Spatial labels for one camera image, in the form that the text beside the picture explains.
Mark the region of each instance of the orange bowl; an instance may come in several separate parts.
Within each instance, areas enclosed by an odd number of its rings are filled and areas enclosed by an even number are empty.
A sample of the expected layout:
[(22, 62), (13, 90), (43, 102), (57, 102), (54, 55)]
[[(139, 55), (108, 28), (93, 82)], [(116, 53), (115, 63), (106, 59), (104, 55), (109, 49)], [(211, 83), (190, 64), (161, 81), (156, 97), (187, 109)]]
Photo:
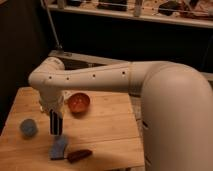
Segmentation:
[(88, 110), (90, 105), (90, 98), (85, 93), (75, 93), (69, 97), (67, 101), (70, 112), (72, 113), (84, 113)]

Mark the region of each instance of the red object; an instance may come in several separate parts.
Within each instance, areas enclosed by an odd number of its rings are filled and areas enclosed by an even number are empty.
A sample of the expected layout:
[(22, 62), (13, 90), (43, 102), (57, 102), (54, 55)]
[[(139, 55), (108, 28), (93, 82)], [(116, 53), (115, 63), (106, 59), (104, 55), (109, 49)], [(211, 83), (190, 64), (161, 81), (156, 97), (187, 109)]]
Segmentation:
[(75, 93), (68, 99), (68, 106), (72, 113), (84, 113), (90, 104), (90, 98), (85, 93)]

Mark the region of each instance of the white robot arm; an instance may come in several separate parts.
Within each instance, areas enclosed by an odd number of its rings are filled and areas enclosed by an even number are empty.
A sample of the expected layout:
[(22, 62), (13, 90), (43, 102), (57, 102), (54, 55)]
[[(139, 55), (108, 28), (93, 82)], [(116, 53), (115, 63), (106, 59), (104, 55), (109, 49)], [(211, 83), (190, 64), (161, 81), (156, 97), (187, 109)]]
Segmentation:
[(146, 171), (213, 170), (213, 93), (191, 67), (156, 61), (65, 71), (50, 57), (31, 73), (29, 83), (46, 111), (59, 117), (64, 89), (140, 95)]

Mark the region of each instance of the black wall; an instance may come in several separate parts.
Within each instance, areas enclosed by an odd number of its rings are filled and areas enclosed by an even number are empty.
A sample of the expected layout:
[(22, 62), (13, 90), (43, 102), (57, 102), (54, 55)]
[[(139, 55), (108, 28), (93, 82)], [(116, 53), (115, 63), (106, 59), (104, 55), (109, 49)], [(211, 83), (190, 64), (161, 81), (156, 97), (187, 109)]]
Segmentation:
[(39, 7), (38, 0), (8, 0), (0, 5), (0, 128), (17, 89), (28, 86), (29, 73), (50, 49), (51, 39), (46, 39), (39, 19), (46, 15)]
[(65, 51), (115, 59), (169, 60), (213, 71), (212, 29), (54, 12)]

